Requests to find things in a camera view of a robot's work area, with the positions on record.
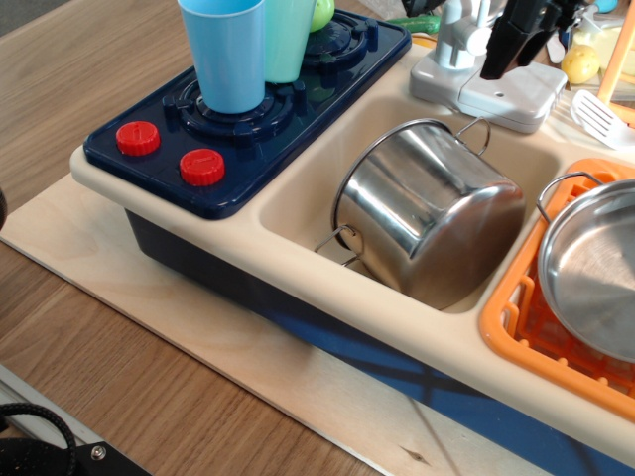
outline pot handle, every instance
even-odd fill
[[[479,157],[483,154],[483,152],[485,152],[487,150],[487,146],[489,146],[489,138],[492,135],[492,126],[489,124],[489,121],[487,119],[485,119],[484,117],[477,117],[472,122],[470,122],[465,127],[463,127],[460,131],[458,131],[456,134],[454,134],[454,138],[457,139],[463,146],[467,147],[467,145],[463,141],[460,140],[460,135],[463,132],[465,132],[467,129],[472,127],[474,124],[476,124],[478,122],[481,122],[481,121],[484,122],[485,125],[487,126],[487,137],[485,138],[485,144],[483,144],[483,148],[480,150],[480,152],[478,154],[476,154]]]
[[[563,181],[564,179],[570,179],[571,177],[580,177],[580,176],[584,176],[587,179],[594,181],[598,185],[604,185],[604,182],[601,181],[599,178],[596,178],[592,176],[590,173],[584,172],[584,171],[570,172],[568,174],[564,174],[563,176],[554,178],[552,181],[550,181],[547,184],[547,186],[543,189],[543,191],[540,193],[540,195],[538,195],[538,198],[536,199],[536,207],[538,208],[538,211],[540,211],[540,214],[543,215],[543,218],[545,218],[545,221],[547,221],[547,223],[551,224],[552,222],[552,219],[549,217],[549,215],[547,214],[547,211],[545,210],[545,207],[543,206],[543,200],[545,199],[545,194],[547,193],[547,191],[552,186]]]
[[[328,243],[330,240],[332,240],[334,237],[336,237],[342,231],[348,231],[352,236],[357,235],[357,231],[353,227],[348,226],[348,225],[339,225],[337,228],[335,228],[326,238],[324,238],[314,248],[314,252],[317,253],[326,243]],[[358,259],[359,259],[359,257],[357,255],[355,255],[351,259],[349,259],[348,261],[343,262],[341,264],[341,266],[348,267],[349,265],[352,265]]]

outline stove burner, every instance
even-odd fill
[[[321,30],[311,33],[303,66],[331,74],[360,61],[366,52],[377,51],[379,25],[373,19],[363,23],[336,13]]]
[[[307,109],[307,93],[302,81],[291,84],[267,84],[262,103],[241,114],[223,114],[203,102],[198,81],[191,82],[179,99],[164,97],[168,117],[180,114],[190,131],[200,135],[234,142],[237,147],[251,147],[256,142],[276,136],[294,117]]]

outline toy stove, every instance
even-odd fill
[[[299,79],[267,83],[257,108],[244,114],[209,109],[192,67],[91,134],[84,151],[95,166],[198,216],[224,218],[297,157],[410,44],[399,27],[336,11],[326,27],[310,34]],[[117,140],[126,125],[132,126],[128,142],[136,140],[132,150]],[[219,181],[200,186],[184,178],[181,158],[198,149],[220,154]]]

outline wooden board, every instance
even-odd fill
[[[124,210],[66,176],[0,238],[384,474],[541,470],[143,255]]]

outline table surface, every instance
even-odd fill
[[[356,0],[337,6],[373,16]],[[0,38],[0,64],[0,186],[13,211],[191,57],[175,0],[71,0]],[[0,364],[151,473],[377,474],[1,243],[0,262]]]

